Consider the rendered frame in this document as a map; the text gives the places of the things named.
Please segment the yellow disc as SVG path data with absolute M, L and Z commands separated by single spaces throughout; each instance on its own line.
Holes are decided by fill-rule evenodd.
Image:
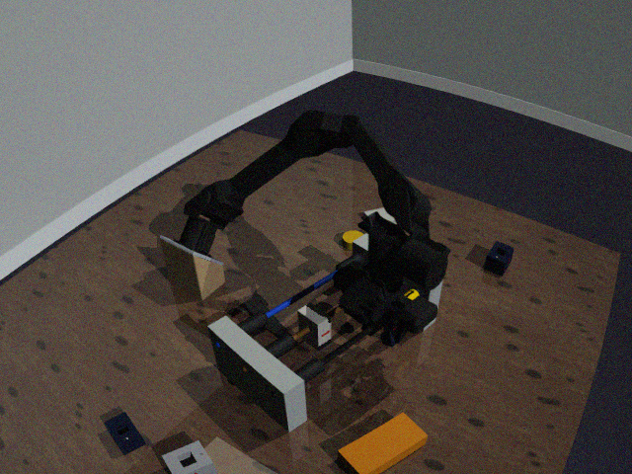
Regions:
M 364 235 L 359 231 L 348 231 L 343 235 L 343 246 L 348 250 L 353 250 L 353 241 Z

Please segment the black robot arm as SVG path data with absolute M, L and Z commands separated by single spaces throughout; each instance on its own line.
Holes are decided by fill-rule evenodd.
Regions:
M 174 242 L 211 257 L 208 253 L 217 228 L 223 230 L 243 213 L 246 197 L 301 158 L 352 145 L 375 177 L 382 204 L 396 222 L 375 211 L 358 224 L 369 234 L 368 263 L 378 270 L 397 269 L 426 290 L 438 287 L 446 274 L 450 249 L 431 239 L 431 203 L 400 172 L 372 128 L 357 116 L 312 110 L 302 114 L 290 125 L 284 140 L 232 179 L 214 182 L 189 200 L 184 208 L 189 216 L 186 227 Z M 384 281 L 373 280 L 363 270 L 340 303 L 360 324 L 375 323 L 385 314 L 391 296 Z

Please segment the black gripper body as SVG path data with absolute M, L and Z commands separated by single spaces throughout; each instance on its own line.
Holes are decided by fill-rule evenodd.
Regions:
M 418 334 L 437 317 L 437 305 L 435 303 L 429 302 L 420 295 L 411 300 L 401 294 L 407 288 L 407 284 L 403 282 L 404 276 L 399 274 L 397 269 L 378 270 L 368 262 L 365 266 L 354 260 L 335 272 L 334 287 L 346 292 L 352 284 L 360 280 L 363 270 L 366 270 L 373 280 L 381 279 L 387 284 L 391 296 L 390 304 L 397 309 L 401 309 L 397 321 L 403 329 L 407 329 L 412 334 Z

